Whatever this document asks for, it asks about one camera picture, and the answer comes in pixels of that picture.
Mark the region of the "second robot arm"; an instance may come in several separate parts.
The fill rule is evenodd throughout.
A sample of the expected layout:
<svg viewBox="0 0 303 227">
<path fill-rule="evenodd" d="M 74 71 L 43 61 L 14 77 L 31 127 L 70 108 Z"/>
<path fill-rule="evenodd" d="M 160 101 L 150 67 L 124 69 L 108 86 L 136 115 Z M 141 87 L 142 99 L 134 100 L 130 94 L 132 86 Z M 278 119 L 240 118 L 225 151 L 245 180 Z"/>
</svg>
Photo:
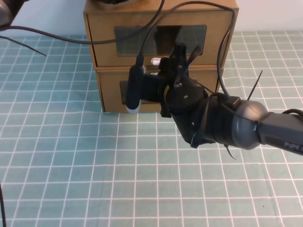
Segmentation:
<svg viewBox="0 0 303 227">
<path fill-rule="evenodd" d="M 0 0 L 0 31 L 23 28 L 11 24 L 25 2 L 26 0 Z"/>
</svg>

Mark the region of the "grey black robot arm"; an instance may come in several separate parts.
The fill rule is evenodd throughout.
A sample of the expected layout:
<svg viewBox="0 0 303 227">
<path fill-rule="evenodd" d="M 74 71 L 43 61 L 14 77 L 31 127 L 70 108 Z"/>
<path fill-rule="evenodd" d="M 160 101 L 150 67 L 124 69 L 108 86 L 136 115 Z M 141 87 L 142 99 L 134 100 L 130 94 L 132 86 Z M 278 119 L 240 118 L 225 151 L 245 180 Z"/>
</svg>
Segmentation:
<svg viewBox="0 0 303 227">
<path fill-rule="evenodd" d="M 301 110 L 278 114 L 259 102 L 207 89 L 189 76 L 199 52 L 196 47 L 187 56 L 178 44 L 170 56 L 152 59 L 159 67 L 156 75 L 144 76 L 143 96 L 161 104 L 161 115 L 173 119 L 185 142 L 193 148 L 219 143 L 247 150 L 264 144 L 303 153 Z"/>
</svg>

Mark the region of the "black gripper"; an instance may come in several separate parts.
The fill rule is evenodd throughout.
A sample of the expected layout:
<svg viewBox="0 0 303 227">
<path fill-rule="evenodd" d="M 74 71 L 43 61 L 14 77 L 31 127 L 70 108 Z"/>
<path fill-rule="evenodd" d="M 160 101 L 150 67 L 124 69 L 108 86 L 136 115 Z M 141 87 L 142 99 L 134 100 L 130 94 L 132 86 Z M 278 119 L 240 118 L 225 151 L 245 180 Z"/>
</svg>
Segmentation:
<svg viewBox="0 0 303 227">
<path fill-rule="evenodd" d="M 213 143 L 197 132 L 208 94 L 188 72 L 190 64 L 199 56 L 199 46 L 193 49 L 188 60 L 186 50 L 184 44 L 175 44 L 172 57 L 161 59 L 158 74 L 143 74 L 141 99 L 160 103 L 161 116 L 172 118 L 184 141 L 197 148 Z"/>
</svg>

